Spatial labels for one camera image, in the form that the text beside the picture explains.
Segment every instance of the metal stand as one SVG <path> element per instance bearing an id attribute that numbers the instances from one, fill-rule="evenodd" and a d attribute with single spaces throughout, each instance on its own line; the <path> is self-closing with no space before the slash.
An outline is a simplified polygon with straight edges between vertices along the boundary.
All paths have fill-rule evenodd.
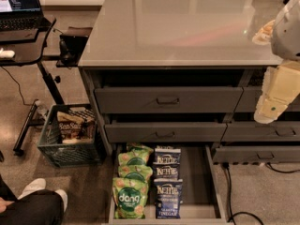
<path id="1" fill-rule="evenodd" d="M 43 66 L 42 62 L 38 62 L 37 63 L 37 66 L 39 68 L 39 71 L 41 72 L 42 74 L 42 77 L 43 77 L 43 80 L 44 82 L 46 83 L 46 85 L 48 86 L 48 89 L 50 91 L 50 93 L 52 94 L 52 97 L 55 101 L 56 104 L 65 104 L 63 98 L 61 97 L 58 89 L 57 89 L 57 86 L 55 84 L 55 81 L 53 79 L 53 76 L 51 75 L 51 73 L 48 72 L 48 70 Z M 22 156 L 24 154 L 24 151 L 21 149 L 22 147 L 22 144 L 23 144 L 23 140 L 26 136 L 26 133 L 28 131 L 28 129 L 31 127 L 31 126 L 42 126 L 44 125 L 44 120 L 43 119 L 34 119 L 34 115 L 35 115 L 35 112 L 37 110 L 37 105 L 36 105 L 36 102 L 34 101 L 31 108 L 30 108 L 30 111 L 26 117 L 26 120 L 25 120 L 25 123 L 22 127 L 22 131 L 19 135 L 19 138 L 13 148 L 13 151 L 15 152 L 15 156 Z"/>

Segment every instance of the concrete floor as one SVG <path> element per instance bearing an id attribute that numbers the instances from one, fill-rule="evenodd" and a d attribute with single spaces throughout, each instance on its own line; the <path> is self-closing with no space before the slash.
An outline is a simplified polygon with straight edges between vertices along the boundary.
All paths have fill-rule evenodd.
<path id="1" fill-rule="evenodd" d="M 98 15 L 96 10 L 48 10 L 46 13 L 57 18 L 55 27 L 63 32 L 68 26 L 93 26 Z M 59 33 L 51 33 L 46 53 L 58 52 L 58 41 Z M 76 68 L 57 68 L 55 62 L 46 62 L 45 66 L 54 77 L 61 77 L 57 86 L 65 103 L 88 103 Z M 32 104 L 35 98 L 42 100 L 48 108 L 54 104 L 36 65 L 6 69 L 19 82 L 26 104 Z M 24 155 L 14 156 L 12 148 L 30 107 L 23 105 L 17 84 L 1 68 L 0 84 L 0 148 L 6 159 L 0 164 L 0 173 L 4 180 L 18 196 L 33 179 L 44 177 L 48 189 L 62 188 L 67 191 L 65 225 L 105 222 L 111 198 L 112 160 L 107 157 L 98 166 L 55 168 L 37 149 L 40 127 L 29 129 L 22 146 Z M 274 166 L 281 170 L 300 168 L 300 164 Z M 214 171 L 223 206 L 227 208 L 228 178 L 220 165 L 214 165 Z M 300 224 L 300 174 L 277 173 L 264 165 L 231 165 L 231 174 L 234 213 L 253 213 L 268 225 Z M 245 215 L 237 217 L 235 221 L 243 225 L 259 224 Z"/>

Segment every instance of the white shoe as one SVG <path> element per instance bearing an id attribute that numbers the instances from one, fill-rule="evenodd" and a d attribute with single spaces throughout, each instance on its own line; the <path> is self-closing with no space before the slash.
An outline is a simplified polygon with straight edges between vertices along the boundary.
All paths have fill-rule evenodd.
<path id="1" fill-rule="evenodd" d="M 68 206 L 68 195 L 66 194 L 66 192 L 63 189 L 58 189 L 55 192 L 58 193 L 59 196 L 61 196 L 61 198 L 64 202 L 64 212 L 66 212 L 66 209 Z"/>
<path id="2" fill-rule="evenodd" d="M 38 190 L 45 189 L 46 187 L 46 180 L 44 178 L 38 178 L 34 181 L 32 181 L 30 184 L 28 184 L 25 189 L 22 191 L 22 194 L 18 198 L 20 200 L 21 198 L 27 196 L 30 193 L 33 193 Z"/>

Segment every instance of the green crate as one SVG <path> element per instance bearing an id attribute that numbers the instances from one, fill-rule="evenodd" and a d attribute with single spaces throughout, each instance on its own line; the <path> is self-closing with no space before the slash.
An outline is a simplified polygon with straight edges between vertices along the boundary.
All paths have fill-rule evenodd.
<path id="1" fill-rule="evenodd" d="M 85 117 L 86 115 L 94 117 L 89 104 L 53 105 L 37 144 L 37 148 L 43 156 L 53 166 L 59 168 L 102 164 L 106 157 L 106 152 L 98 134 L 97 126 L 95 126 L 93 131 L 94 138 L 92 142 L 62 144 L 61 132 L 56 118 L 57 112 L 79 115 L 81 117 Z"/>

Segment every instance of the glossy beige countertop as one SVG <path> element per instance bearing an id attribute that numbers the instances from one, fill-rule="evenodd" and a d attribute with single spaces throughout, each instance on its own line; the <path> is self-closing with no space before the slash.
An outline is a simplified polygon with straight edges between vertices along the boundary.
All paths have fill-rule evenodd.
<path id="1" fill-rule="evenodd" d="M 105 0 L 80 67 L 278 65 L 251 40 L 282 0 Z"/>

